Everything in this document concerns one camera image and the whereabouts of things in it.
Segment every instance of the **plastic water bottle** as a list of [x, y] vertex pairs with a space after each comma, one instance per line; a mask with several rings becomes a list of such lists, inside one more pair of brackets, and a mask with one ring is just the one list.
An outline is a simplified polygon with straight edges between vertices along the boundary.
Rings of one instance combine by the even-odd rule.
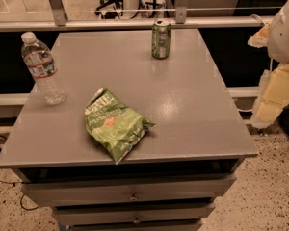
[[67, 94], [58, 76], [51, 52], [46, 44], [39, 41], [34, 33], [27, 32], [22, 36], [23, 46], [21, 55], [39, 90], [49, 105], [64, 102]]

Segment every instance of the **drawer cabinet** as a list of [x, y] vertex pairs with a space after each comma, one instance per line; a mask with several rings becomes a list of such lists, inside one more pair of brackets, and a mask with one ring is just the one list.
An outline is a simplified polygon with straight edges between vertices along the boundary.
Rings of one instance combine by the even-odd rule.
[[53, 217], [64, 225], [104, 223], [140, 224], [148, 221], [206, 218], [214, 209], [213, 203], [188, 199], [168, 203], [142, 203], [137, 205], [106, 205], [86, 208], [56, 209]]
[[72, 206], [212, 198], [223, 195], [234, 174], [167, 176], [24, 185], [22, 191], [40, 206]]
[[73, 231], [196, 231], [202, 225], [201, 220], [173, 220], [160, 222], [142, 222], [139, 224], [103, 224], [73, 226]]

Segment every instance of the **bottle cap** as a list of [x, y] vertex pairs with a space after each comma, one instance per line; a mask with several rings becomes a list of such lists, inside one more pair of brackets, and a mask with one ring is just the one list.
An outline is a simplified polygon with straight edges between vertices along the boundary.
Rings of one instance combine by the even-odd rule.
[[21, 38], [24, 43], [31, 43], [37, 40], [36, 35], [32, 32], [27, 32], [27, 33], [22, 34]]

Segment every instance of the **metal frame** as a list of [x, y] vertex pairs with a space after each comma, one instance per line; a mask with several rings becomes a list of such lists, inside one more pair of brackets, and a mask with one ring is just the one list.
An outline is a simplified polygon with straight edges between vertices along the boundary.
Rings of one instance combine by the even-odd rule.
[[189, 0], [175, 0], [175, 22], [183, 24], [186, 21], [187, 5]]
[[[272, 16], [263, 16], [270, 23]], [[55, 22], [0, 22], [0, 32], [34, 31], [71, 31], [71, 30], [119, 30], [151, 29], [155, 19], [111, 20], [111, 21], [67, 21], [65, 25]], [[177, 24], [175, 18], [169, 19], [172, 28], [222, 28], [222, 27], [261, 27], [262, 23], [249, 17], [195, 17], [185, 18], [184, 24]]]
[[49, 0], [49, 4], [52, 8], [54, 21], [57, 26], [63, 26], [66, 24], [68, 17], [62, 3], [62, 0]]

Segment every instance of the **green chip bag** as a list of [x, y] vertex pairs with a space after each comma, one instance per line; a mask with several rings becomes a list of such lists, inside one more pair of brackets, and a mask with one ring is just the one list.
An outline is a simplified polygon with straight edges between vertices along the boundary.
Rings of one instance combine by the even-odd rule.
[[118, 164], [155, 124], [101, 88], [85, 110], [86, 129]]

